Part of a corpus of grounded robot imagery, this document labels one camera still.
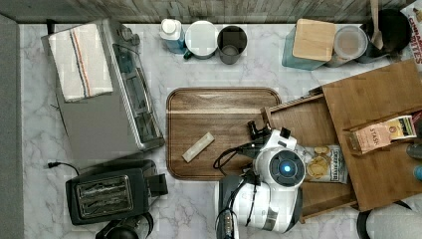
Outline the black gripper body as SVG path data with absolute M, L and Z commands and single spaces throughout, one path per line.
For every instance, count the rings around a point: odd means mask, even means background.
M 237 152 L 251 158 L 256 158 L 260 150 L 266 145 L 267 141 L 264 138 L 258 138 L 251 142 L 240 145 Z

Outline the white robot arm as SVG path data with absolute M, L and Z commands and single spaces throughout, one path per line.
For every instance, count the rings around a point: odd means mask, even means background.
M 226 175 L 214 189 L 217 239 L 239 239 L 238 228 L 286 233 L 299 221 L 303 207 L 304 160 L 291 132 L 274 129 L 235 149 L 252 158 L 242 175 Z

